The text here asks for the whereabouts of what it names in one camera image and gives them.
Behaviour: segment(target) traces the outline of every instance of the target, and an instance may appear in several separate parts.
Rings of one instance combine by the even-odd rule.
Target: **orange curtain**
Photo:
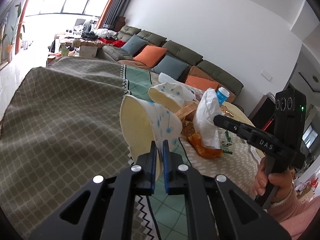
[[[100,29],[100,28],[103,28],[103,23],[105,21],[105,18],[106,18],[106,15],[107,15],[107,12],[111,6],[111,3],[113,2],[113,0],[108,0],[107,2],[107,5],[105,6],[103,12],[102,12],[102,15],[97,23],[97,29]]]
[[[24,19],[24,15],[26,13],[26,8],[27,8],[27,5],[28,5],[28,2],[29,2],[29,0],[26,0],[25,4],[23,6],[23,9],[21,11],[19,24],[18,24],[18,28],[17,28],[17,33],[21,33],[22,22],[23,22],[23,19]],[[16,55],[19,53],[19,51],[20,51],[20,38],[17,35],[17,38],[16,38]]]

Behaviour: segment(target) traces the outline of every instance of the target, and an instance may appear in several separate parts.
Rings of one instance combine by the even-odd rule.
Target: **gray-blue pillow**
[[[163,60],[159,62],[157,66],[151,69],[151,71],[160,74],[165,73],[173,79],[177,80],[181,73],[188,67],[187,63],[177,60],[173,57],[166,55]]]
[[[121,49],[128,52],[131,56],[134,56],[146,44],[147,41],[134,35],[121,47]]]

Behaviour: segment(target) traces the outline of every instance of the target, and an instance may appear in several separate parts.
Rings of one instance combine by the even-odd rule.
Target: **sofa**
[[[196,71],[197,76],[199,76],[200,73],[200,77],[218,82],[218,88],[226,88],[230,92],[230,97],[227,100],[228,102],[232,103],[240,94],[243,88],[243,84],[239,80],[237,80],[234,76],[230,75],[228,72],[224,71],[215,64],[207,60],[203,60],[203,56],[183,45],[175,43],[171,40],[167,41],[167,38],[155,33],[151,33],[149,31],[141,30],[139,28],[127,25],[119,31],[117,37],[119,40],[127,42],[134,35],[137,35],[139,38],[147,41],[146,45],[167,49],[166,55],[176,58],[189,65],[181,73],[180,77],[177,79],[178,81],[185,83],[187,76],[189,74],[194,75],[193,73],[195,73]],[[134,57],[126,51],[113,46],[102,47],[97,53],[97,58],[112,60],[121,64],[150,70],[150,68],[145,66],[143,63],[135,61],[133,59]]]

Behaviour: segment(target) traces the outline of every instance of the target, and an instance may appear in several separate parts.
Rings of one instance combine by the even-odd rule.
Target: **curtain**
[[[129,0],[112,0],[107,4],[107,10],[103,17],[103,28],[113,28],[116,17],[123,16]]]

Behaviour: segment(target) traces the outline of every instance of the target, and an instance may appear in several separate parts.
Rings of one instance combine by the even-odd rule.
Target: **human hand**
[[[264,157],[261,162],[260,166],[258,168],[258,172],[256,175],[256,179],[254,182],[254,193],[255,195],[264,195],[266,192],[266,185],[268,181],[275,185],[279,186],[279,189],[275,195],[275,197],[272,199],[272,202],[280,202],[284,200],[291,192],[292,189],[292,177],[289,169],[285,173],[273,173],[269,174],[267,176],[264,173],[266,158]]]

